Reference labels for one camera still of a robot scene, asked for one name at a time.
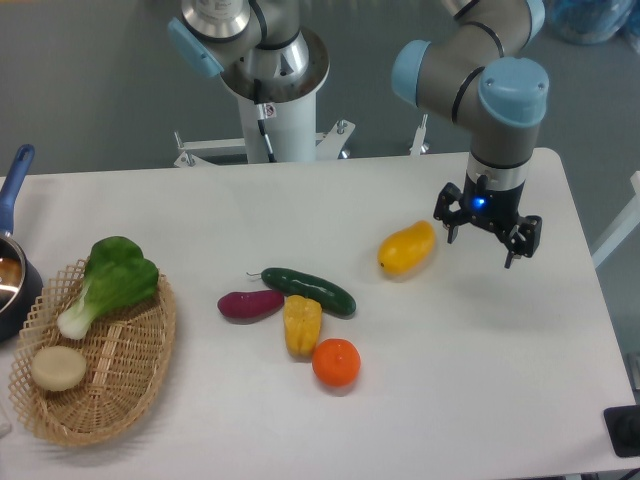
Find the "bok choy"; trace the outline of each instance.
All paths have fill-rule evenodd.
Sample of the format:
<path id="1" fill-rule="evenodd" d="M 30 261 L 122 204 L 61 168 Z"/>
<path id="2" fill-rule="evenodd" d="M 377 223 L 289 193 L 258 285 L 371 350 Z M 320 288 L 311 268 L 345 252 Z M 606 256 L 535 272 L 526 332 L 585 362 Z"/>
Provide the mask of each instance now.
<path id="1" fill-rule="evenodd" d="M 85 337 L 97 318 L 155 295 L 159 272 L 138 245 L 125 237 L 108 237 L 91 249 L 78 299 L 58 316 L 60 333 Z"/>

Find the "yellow bell pepper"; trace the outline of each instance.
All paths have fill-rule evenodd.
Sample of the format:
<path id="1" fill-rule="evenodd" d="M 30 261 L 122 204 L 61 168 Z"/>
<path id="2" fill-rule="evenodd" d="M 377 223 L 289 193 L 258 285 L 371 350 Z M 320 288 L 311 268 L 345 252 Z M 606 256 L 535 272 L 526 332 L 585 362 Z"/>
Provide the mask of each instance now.
<path id="1" fill-rule="evenodd" d="M 294 357 L 311 357 L 320 336 L 322 307 L 310 298 L 291 295 L 283 312 L 287 350 Z"/>

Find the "round slice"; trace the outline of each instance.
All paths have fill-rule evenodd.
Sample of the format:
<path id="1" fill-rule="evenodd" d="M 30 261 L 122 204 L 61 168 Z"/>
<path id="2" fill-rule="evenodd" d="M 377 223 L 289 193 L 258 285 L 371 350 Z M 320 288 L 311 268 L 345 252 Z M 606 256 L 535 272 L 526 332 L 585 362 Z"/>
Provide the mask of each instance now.
<path id="1" fill-rule="evenodd" d="M 72 348 L 45 347 L 31 361 L 31 377 L 45 390 L 61 392 L 78 385 L 87 371 L 87 361 Z"/>
<path id="2" fill-rule="evenodd" d="M 348 340 L 330 338 L 316 347 L 311 365 L 322 383 L 330 387 L 344 387 L 358 376 L 360 354 Z"/>

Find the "light blue joint cap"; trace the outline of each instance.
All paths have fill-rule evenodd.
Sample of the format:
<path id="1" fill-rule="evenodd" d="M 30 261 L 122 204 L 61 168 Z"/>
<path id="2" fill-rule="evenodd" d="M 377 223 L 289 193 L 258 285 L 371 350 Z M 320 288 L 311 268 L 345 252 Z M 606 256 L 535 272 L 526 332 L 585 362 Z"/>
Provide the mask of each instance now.
<path id="1" fill-rule="evenodd" d="M 535 37 L 544 25 L 544 3 L 542 0 L 527 0 L 529 11 L 531 12 L 531 35 L 529 41 Z"/>
<path id="2" fill-rule="evenodd" d="M 538 125 L 547 111 L 549 76 L 527 58 L 505 57 L 480 76 L 480 102 L 498 121 L 516 128 Z"/>
<path id="3" fill-rule="evenodd" d="M 180 20 L 173 18 L 167 30 L 173 45 L 196 72 L 209 78 L 224 72 L 222 65 Z"/>
<path id="4" fill-rule="evenodd" d="M 391 89 L 393 93 L 410 103 L 418 106 L 418 79 L 422 59 L 431 42 L 414 40 L 409 42 L 398 54 L 391 70 Z"/>

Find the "wicker basket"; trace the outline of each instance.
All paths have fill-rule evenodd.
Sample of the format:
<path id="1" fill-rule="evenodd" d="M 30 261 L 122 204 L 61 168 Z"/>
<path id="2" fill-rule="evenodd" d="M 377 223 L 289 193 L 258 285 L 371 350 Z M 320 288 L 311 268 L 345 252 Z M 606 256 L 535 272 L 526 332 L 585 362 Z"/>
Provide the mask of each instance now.
<path id="1" fill-rule="evenodd" d="M 77 298 L 84 266 L 79 260 L 58 272 L 36 300 L 20 331 L 9 385 L 27 430 L 65 446 L 102 442 L 131 427 L 158 393 L 175 338 L 175 300 L 164 275 L 154 298 L 98 319 L 82 340 L 62 337 L 56 319 Z M 82 382 L 64 392 L 43 390 L 31 378 L 34 355 L 53 345 L 87 359 Z"/>

